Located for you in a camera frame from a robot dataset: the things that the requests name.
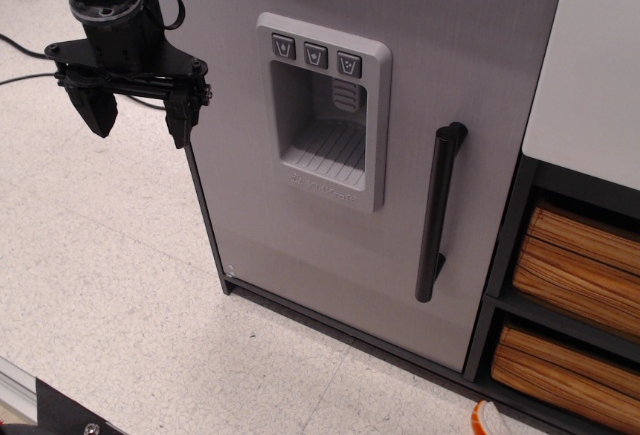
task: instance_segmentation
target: black door handle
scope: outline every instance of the black door handle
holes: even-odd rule
[[[436,278],[446,261],[445,256],[440,253],[440,240],[454,161],[467,133],[467,127],[458,122],[439,128],[436,132],[416,283],[416,300],[419,302],[431,300]]]

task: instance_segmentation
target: black cable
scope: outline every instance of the black cable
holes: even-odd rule
[[[22,45],[17,44],[13,40],[11,40],[9,37],[7,37],[6,35],[2,35],[1,33],[0,33],[0,40],[7,42],[13,48],[20,50],[25,55],[29,55],[30,57],[33,57],[33,58],[39,58],[41,60],[47,60],[47,57],[45,57],[44,53],[32,52],[31,50],[27,50]]]
[[[140,105],[144,105],[145,107],[153,108],[154,110],[162,110],[164,112],[164,107],[160,105],[154,105],[153,103],[147,103],[144,100],[140,100],[139,98],[133,97],[131,95],[127,95],[134,102],[138,102]]]
[[[178,2],[178,16],[176,17],[175,22],[173,22],[171,25],[164,25],[163,23],[160,22],[160,20],[158,20],[158,18],[153,14],[153,12],[149,10],[149,18],[151,19],[151,21],[155,23],[157,26],[159,26],[160,28],[163,28],[164,30],[175,30],[176,28],[179,28],[180,25],[182,25],[182,23],[184,22],[184,19],[186,16],[186,9],[184,7],[184,2],[182,0],[176,0],[176,1]]]
[[[22,80],[29,80],[31,78],[40,78],[40,77],[54,77],[55,73],[34,73],[31,75],[24,75],[23,77],[16,77],[16,78],[10,78],[8,80],[2,80],[0,81],[0,85],[7,85],[9,83],[14,83],[14,82],[21,82]],[[133,97],[131,95],[126,95],[127,97],[129,97],[131,100],[133,100],[134,102],[138,102],[141,105],[144,105],[145,107],[148,108],[153,108],[154,110],[162,110],[164,111],[164,107],[161,107],[159,105],[154,105],[152,103],[147,103],[143,100],[140,100],[136,97]]]
[[[30,78],[39,78],[39,77],[54,77],[55,73],[34,73],[32,75],[25,75],[23,77],[10,78],[8,80],[3,80],[0,82],[0,85],[6,85],[8,83],[20,82],[22,80],[29,80]]]

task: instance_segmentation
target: gray refrigerator door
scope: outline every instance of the gray refrigerator door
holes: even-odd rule
[[[461,371],[558,0],[184,1],[186,23],[168,38],[210,67],[214,96],[192,145],[225,271]],[[270,105],[277,101],[256,30],[265,12],[390,51],[387,139],[378,143],[386,149],[384,190],[375,209],[283,183]],[[294,32],[279,34],[281,55]],[[330,54],[341,40],[328,40]],[[304,40],[294,41],[302,57]],[[323,53],[323,40],[312,41]],[[297,83],[298,69],[306,76],[275,67],[287,83]],[[318,86],[330,87],[325,81]],[[278,93],[296,97],[315,83]],[[451,181],[447,261],[433,299],[419,303],[435,133],[454,121],[469,133]]]

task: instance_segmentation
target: water dispenser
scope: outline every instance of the water dispenser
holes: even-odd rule
[[[364,212],[383,203],[391,51],[263,13],[258,50],[277,176]]]

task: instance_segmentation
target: orange object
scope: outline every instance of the orange object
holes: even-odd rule
[[[493,402],[482,400],[471,414],[474,435],[511,435]]]

